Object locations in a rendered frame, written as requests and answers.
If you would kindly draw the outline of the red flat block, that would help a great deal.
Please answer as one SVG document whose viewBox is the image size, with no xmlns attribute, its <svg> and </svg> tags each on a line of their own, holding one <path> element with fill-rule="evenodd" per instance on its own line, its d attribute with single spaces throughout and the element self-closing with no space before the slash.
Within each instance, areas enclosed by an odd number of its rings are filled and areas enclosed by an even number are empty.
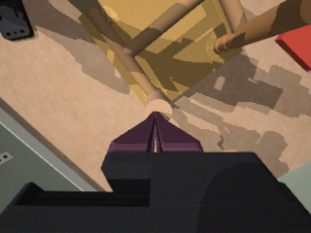
<svg viewBox="0 0 311 233">
<path fill-rule="evenodd" d="M 275 42 L 304 70 L 311 70 L 311 25 L 280 34 Z"/>
</svg>

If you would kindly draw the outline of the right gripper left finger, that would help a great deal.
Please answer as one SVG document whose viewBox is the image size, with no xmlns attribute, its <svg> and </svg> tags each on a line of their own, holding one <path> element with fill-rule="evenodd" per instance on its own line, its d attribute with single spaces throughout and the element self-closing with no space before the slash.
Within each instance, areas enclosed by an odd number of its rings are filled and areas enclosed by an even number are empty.
<svg viewBox="0 0 311 233">
<path fill-rule="evenodd" d="M 112 150 L 146 150 L 151 152 L 151 142 L 152 152 L 155 152 L 155 139 L 156 112 L 151 112 L 144 121 L 113 140 L 107 152 Z"/>
</svg>

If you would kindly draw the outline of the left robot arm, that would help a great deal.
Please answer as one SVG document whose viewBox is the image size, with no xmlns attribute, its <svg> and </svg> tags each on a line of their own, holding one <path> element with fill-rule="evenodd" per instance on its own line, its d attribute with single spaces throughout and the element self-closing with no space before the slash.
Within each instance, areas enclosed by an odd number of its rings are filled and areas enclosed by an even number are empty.
<svg viewBox="0 0 311 233">
<path fill-rule="evenodd" d="M 0 0 L 0 33 L 9 41 L 33 37 L 22 0 Z"/>
</svg>

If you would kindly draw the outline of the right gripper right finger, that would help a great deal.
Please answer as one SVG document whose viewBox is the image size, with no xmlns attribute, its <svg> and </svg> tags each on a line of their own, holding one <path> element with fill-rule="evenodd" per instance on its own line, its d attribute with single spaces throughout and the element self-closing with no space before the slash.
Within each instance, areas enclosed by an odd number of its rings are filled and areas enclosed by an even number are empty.
<svg viewBox="0 0 311 233">
<path fill-rule="evenodd" d="M 159 141 L 158 141 L 158 136 Z M 155 111 L 156 152 L 204 152 L 200 142 Z"/>
</svg>

